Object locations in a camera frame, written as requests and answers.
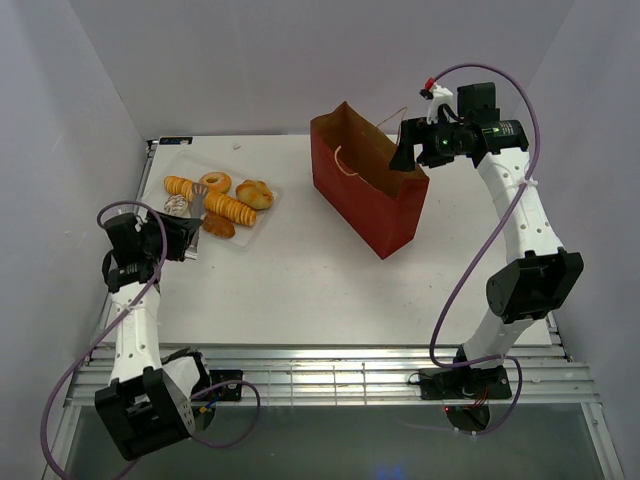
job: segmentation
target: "white table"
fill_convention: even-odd
[[[184,148],[272,180],[284,195],[246,251],[204,234],[196,261],[167,262],[159,311],[165,344],[428,344],[447,295],[497,223],[483,182],[460,158],[427,172],[415,239],[382,261],[314,188],[308,136],[195,137],[188,147],[161,146],[147,189]],[[500,238],[450,310],[440,345],[471,336],[487,308],[485,282],[504,264]],[[518,344],[549,345],[545,321]]]

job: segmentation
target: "white cable clip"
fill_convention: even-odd
[[[526,178],[522,177],[520,180],[518,180],[517,183],[518,186],[520,185],[526,185],[527,187],[537,187],[538,186],[538,181],[537,180],[527,180]]]

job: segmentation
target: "fork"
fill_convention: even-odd
[[[201,183],[193,183],[191,185],[191,193],[193,194],[191,218],[202,218],[204,215],[204,199],[209,193],[209,187]],[[195,260],[198,256],[198,238],[200,238],[200,229],[196,230],[196,233],[191,239],[191,245],[185,252],[185,257]]]

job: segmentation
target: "paper bag handle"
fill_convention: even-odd
[[[400,124],[402,123],[402,120],[404,119],[404,116],[406,115],[407,110],[408,110],[408,107],[402,107],[398,111],[396,111],[393,115],[388,116],[383,121],[381,121],[378,125],[376,125],[376,128],[380,130],[380,125],[388,122],[397,114],[402,112],[402,116],[400,117],[400,123],[398,124],[398,134],[396,136],[396,145],[398,145],[398,140],[400,140]],[[344,173],[347,177],[355,177],[356,175],[358,175],[356,172],[352,172],[352,173],[347,172],[344,168],[342,168],[342,165],[340,165],[340,162],[338,161],[338,152],[341,149],[342,149],[342,145],[338,145],[338,148],[336,148],[335,151],[333,152],[333,160],[336,162],[336,166],[340,169],[340,171]]]
[[[340,171],[342,173],[344,173],[347,177],[355,177],[356,175],[358,175],[356,172],[347,172],[344,168],[342,168],[342,165],[340,165],[340,162],[338,161],[338,152],[342,149],[342,145],[338,145],[338,148],[336,148],[336,150],[333,152],[333,160],[336,162],[336,166],[340,169]]]
[[[381,121],[378,125],[376,125],[376,128],[378,130],[380,130],[380,125],[382,125],[383,123],[388,122],[389,120],[391,120],[393,117],[395,117],[397,114],[399,114],[400,112],[402,112],[402,116],[400,117],[400,122],[398,123],[398,133],[396,134],[396,145],[398,145],[398,140],[400,140],[400,126],[402,124],[402,120],[404,120],[404,116],[407,114],[407,110],[409,110],[408,107],[402,107],[400,108],[396,113],[394,113],[393,115],[388,116],[387,118],[385,118],[383,121]]]

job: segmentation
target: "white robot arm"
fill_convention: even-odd
[[[520,122],[500,120],[495,85],[458,88],[457,115],[451,92],[433,80],[420,93],[432,105],[426,117],[401,123],[390,169],[413,171],[415,163],[434,168],[466,155],[487,185],[499,218],[520,185],[527,184],[503,229],[507,266],[487,281],[487,313],[454,363],[480,361],[437,373],[421,370],[422,397],[460,398],[465,391],[488,391],[489,398],[509,398],[504,356],[522,332],[562,305],[583,270],[582,257],[565,251],[549,224],[536,182],[525,180],[529,143]],[[422,153],[414,159],[417,144]]]
[[[488,153],[478,165],[478,173],[484,180],[493,203],[502,218],[513,201],[529,164],[529,153],[519,148],[508,148],[499,154]],[[507,250],[507,264],[525,258],[528,252],[536,256],[556,255],[563,245],[554,233],[538,196],[536,182],[526,182],[527,189],[518,202],[503,233]],[[504,323],[491,308],[487,309],[480,326],[464,344],[467,360],[490,355],[506,355],[518,337],[536,320],[531,317]],[[493,360],[474,365],[475,368],[493,368],[501,365]]]
[[[202,220],[158,215],[167,233],[166,259],[183,261]],[[205,428],[207,422],[196,422],[200,411],[192,407],[191,395],[211,386],[211,374],[196,350],[160,358],[159,284],[130,306],[159,261],[157,221],[150,215],[142,220],[121,213],[105,222],[105,230],[113,250],[102,273],[116,313],[128,313],[116,327],[114,368],[109,385],[96,392],[95,406],[121,455],[134,460]]]

